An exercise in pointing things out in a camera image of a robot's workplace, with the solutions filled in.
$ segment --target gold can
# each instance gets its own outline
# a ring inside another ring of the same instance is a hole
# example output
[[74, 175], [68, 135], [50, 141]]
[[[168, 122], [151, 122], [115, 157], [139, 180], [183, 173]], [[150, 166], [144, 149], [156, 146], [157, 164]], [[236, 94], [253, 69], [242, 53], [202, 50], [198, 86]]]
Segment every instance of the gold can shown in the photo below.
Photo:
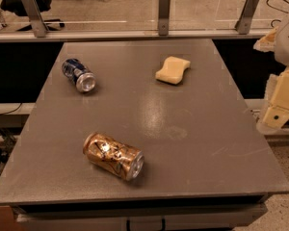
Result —
[[138, 176], [145, 161], [140, 149], [99, 133], [87, 137], [83, 153], [95, 165], [103, 167], [126, 181]]

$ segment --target can lid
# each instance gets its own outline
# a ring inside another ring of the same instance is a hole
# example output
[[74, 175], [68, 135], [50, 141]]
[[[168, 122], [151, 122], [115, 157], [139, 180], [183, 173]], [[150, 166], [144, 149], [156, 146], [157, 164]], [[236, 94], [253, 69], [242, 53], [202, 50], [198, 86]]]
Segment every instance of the can lid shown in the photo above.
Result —
[[135, 157], [135, 159], [133, 160], [130, 170], [127, 172], [127, 175], [126, 175], [127, 181], [135, 179], [138, 176], [138, 174], [143, 168], [144, 162], [145, 162], [145, 157], [143, 155], [143, 152], [140, 151]]
[[92, 144], [92, 138], [95, 137], [96, 135], [98, 135], [98, 134], [95, 132], [95, 133], [90, 134], [90, 135], [86, 138], [86, 140], [85, 140], [85, 142], [84, 142], [84, 145], [83, 145], [83, 153], [84, 153], [84, 154], [86, 154], [89, 146]]
[[95, 78], [92, 73], [84, 73], [81, 76], [79, 76], [76, 88], [80, 92], [88, 92], [92, 90], [95, 87]]

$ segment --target tiled floor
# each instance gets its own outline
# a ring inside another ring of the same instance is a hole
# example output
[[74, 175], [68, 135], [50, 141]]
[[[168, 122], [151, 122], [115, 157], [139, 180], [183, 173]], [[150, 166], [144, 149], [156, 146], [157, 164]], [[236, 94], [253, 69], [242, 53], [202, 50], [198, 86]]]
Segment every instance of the tiled floor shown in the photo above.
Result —
[[[268, 141], [289, 181], [289, 138]], [[274, 195], [266, 205], [269, 210], [266, 215], [249, 227], [235, 228], [235, 231], [289, 231], [289, 194]]]

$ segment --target blue can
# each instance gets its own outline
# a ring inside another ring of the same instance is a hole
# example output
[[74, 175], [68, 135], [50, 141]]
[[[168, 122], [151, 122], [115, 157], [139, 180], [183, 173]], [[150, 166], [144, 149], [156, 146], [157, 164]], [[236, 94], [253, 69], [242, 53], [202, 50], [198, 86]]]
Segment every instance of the blue can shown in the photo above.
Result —
[[94, 75], [78, 59], [65, 60], [62, 72], [80, 92], [88, 92], [95, 87]]

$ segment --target metal post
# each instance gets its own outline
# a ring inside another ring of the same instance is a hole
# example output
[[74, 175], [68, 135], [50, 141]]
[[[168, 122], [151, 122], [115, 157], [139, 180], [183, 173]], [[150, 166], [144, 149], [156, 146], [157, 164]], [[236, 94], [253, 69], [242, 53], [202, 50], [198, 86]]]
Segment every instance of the metal post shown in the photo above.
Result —
[[167, 36], [170, 24], [171, 0], [159, 0], [158, 8], [158, 34]]
[[45, 37], [47, 32], [47, 27], [44, 24], [40, 12], [39, 7], [37, 5], [36, 0], [21, 0], [26, 13], [29, 17], [33, 33], [35, 34], [35, 37]]
[[246, 0], [240, 19], [235, 25], [235, 29], [240, 35], [246, 35], [250, 32], [250, 25], [258, 2], [259, 0]]

